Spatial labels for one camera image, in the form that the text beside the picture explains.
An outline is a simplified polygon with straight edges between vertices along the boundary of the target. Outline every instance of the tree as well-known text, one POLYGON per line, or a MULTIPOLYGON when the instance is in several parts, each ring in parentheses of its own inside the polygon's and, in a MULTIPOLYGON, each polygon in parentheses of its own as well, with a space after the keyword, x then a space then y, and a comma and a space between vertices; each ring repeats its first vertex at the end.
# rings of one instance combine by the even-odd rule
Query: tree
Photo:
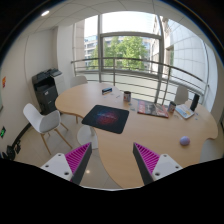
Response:
MULTIPOLYGON (((144 58, 147 54, 145 46, 142 44, 142 38, 136 36, 124 37, 123 41, 119 41, 119 37, 112 38, 110 47, 104 40, 103 43, 104 57, 125 57, 125 58, 144 58)), ((92 52, 91 58, 98 57, 98 50, 92 52)), ((116 60, 117 65, 129 67, 131 70, 144 69, 144 63, 135 60, 116 60)), ((98 66, 98 61, 91 61, 90 66, 98 66)), ((113 67, 112 59, 105 59, 104 66, 113 67)))
MULTIPOLYGON (((90 58, 98 58, 98 47, 96 45, 96 48, 94 49, 94 51, 92 52, 90 58)), ((94 70, 94 69, 98 69, 98 60, 91 60, 89 63, 89 67, 87 67, 87 70, 94 70)))

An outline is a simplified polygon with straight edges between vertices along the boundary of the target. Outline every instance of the round table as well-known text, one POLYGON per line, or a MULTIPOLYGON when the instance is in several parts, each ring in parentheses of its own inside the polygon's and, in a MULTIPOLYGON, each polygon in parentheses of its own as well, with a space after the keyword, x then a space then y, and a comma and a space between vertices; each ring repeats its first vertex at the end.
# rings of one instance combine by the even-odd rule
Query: round table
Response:
POLYGON ((168 154, 183 168, 197 164, 206 139, 215 139, 218 128, 213 116, 200 104, 193 115, 185 120, 177 112, 169 118, 137 113, 137 100, 123 101, 123 93, 105 83, 87 83, 61 93, 55 101, 57 109, 65 114, 84 118, 95 105, 129 110, 129 116, 121 134, 94 128, 98 138, 101 161, 110 177, 123 189, 144 186, 133 154, 133 143, 143 145, 158 154, 168 154), (102 89, 112 87, 112 93, 102 95, 102 89), (190 138, 188 146, 182 146, 182 136, 190 138))

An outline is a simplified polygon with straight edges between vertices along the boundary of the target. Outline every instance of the pink ball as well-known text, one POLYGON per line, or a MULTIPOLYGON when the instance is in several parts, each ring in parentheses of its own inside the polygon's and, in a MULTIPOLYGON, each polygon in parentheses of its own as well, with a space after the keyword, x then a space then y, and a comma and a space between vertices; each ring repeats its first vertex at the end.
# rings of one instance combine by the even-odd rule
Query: pink ball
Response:
POLYGON ((181 145, 189 145, 189 144, 190 144, 190 138, 187 137, 187 136, 183 136, 183 137, 180 139, 180 144, 181 144, 181 145))

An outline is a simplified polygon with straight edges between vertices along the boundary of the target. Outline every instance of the black mouse pad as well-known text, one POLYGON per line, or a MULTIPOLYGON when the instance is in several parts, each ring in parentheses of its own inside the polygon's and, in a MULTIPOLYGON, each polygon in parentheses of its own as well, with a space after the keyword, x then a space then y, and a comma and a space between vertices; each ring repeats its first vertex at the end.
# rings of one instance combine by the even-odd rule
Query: black mouse pad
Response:
POLYGON ((82 124, 121 134, 128 115, 128 110, 96 105, 83 118, 82 124))

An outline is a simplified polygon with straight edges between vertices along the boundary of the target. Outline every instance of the small box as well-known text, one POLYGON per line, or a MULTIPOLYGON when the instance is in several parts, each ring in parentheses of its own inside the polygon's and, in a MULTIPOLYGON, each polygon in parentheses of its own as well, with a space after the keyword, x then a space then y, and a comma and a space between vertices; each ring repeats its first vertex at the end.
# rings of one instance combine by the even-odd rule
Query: small box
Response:
POLYGON ((102 94, 106 94, 106 93, 109 93, 109 92, 112 92, 112 88, 111 87, 102 89, 102 94))

